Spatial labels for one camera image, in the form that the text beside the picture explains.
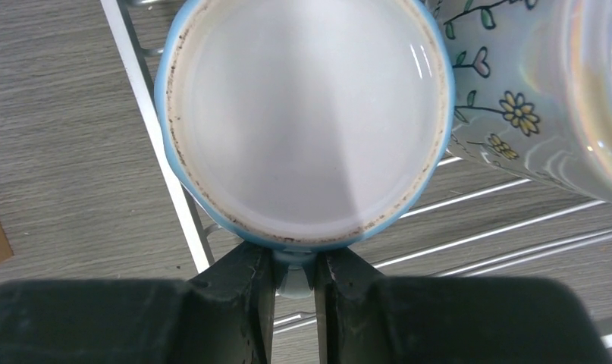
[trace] iridescent glaze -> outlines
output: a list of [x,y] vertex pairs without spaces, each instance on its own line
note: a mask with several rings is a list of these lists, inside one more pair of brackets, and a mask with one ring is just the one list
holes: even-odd
[[612,202],[612,0],[427,0],[456,81],[449,151]]

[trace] metal rack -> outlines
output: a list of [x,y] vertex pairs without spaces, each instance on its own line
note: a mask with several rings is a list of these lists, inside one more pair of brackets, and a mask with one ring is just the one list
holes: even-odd
[[[101,3],[127,72],[133,94],[136,97],[138,107],[143,116],[147,133],[152,141],[155,156],[158,159],[158,164],[161,167],[165,184],[169,190],[171,200],[174,204],[174,209],[178,215],[180,226],[187,240],[187,245],[190,248],[193,261],[196,265],[196,270],[201,272],[207,269],[214,262],[212,252],[209,247],[208,237],[220,227],[213,221],[210,221],[211,224],[207,227],[203,227],[196,203],[190,194],[180,185],[180,182],[170,169],[167,160],[165,159],[161,130],[160,126],[158,125],[158,119],[156,117],[153,102],[153,80],[146,64],[146,57],[155,57],[160,55],[162,53],[162,48],[143,49],[140,46],[140,42],[136,35],[136,31],[129,13],[130,7],[150,6],[156,2],[163,1],[164,0],[101,0]],[[460,160],[461,159],[457,157],[450,157],[442,160],[439,165],[440,168],[446,168],[446,165],[459,162]],[[498,184],[493,187],[487,187],[472,193],[434,202],[426,206],[416,207],[408,211],[401,218],[408,218],[410,216],[430,212],[432,210],[440,209],[459,202],[477,199],[483,196],[490,196],[492,193],[514,188],[530,182],[530,180],[526,179],[512,180],[511,182]],[[461,238],[459,240],[442,243],[427,249],[417,250],[402,256],[395,256],[381,262],[376,262],[374,266],[376,268],[383,268],[388,265],[395,265],[410,259],[419,258],[421,256],[426,256],[428,254],[454,248],[463,244],[472,243],[486,237],[491,237],[532,224],[538,224],[547,220],[573,214],[574,212],[590,209],[604,203],[605,202],[603,201],[585,202],[577,206],[561,209],[556,212],[541,215],[536,218],[530,218],[489,231],[484,231],[479,234]],[[563,239],[552,240],[546,243],[540,243],[534,246],[518,249],[510,253],[483,259],[468,265],[462,265],[446,271],[436,272],[433,275],[481,275],[484,273],[489,273],[490,271],[506,268],[511,265],[521,264],[533,259],[539,259],[583,246],[589,246],[609,239],[612,239],[612,227],[590,231]],[[314,323],[316,323],[314,312],[295,312],[290,315],[276,318],[275,334],[280,334],[285,331],[290,331]],[[612,347],[612,318],[607,318],[597,322],[597,326],[603,336],[606,346]]]

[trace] mug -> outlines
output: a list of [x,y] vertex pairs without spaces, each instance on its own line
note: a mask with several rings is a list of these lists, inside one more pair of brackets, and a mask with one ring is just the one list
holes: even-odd
[[189,0],[155,105],[171,168],[216,223],[313,253],[418,199],[450,135],[453,74],[417,0]]
[[456,83],[449,152],[612,202],[612,0],[427,0]]

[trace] blue mug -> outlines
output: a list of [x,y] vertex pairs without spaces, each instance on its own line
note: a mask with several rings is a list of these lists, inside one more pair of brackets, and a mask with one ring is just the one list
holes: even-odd
[[289,261],[411,207],[444,154],[454,81],[417,0],[189,0],[155,104],[169,164],[207,214]]

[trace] gray wood surface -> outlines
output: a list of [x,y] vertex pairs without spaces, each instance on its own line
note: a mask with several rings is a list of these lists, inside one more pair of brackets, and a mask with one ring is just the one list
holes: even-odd
[[[180,2],[133,12],[144,46],[159,46]],[[153,69],[156,60],[150,65]],[[438,169],[419,205],[513,180],[481,165]],[[353,248],[376,262],[588,199],[524,184],[397,222]],[[195,269],[99,2],[0,2],[0,220],[17,278],[189,278]],[[426,275],[486,256],[612,225],[594,207],[435,253],[384,272]],[[238,243],[211,236],[215,258]],[[496,275],[568,284],[595,319],[612,316],[612,241]],[[277,315],[313,310],[277,301]],[[273,362],[317,362],[314,326],[275,336]]]

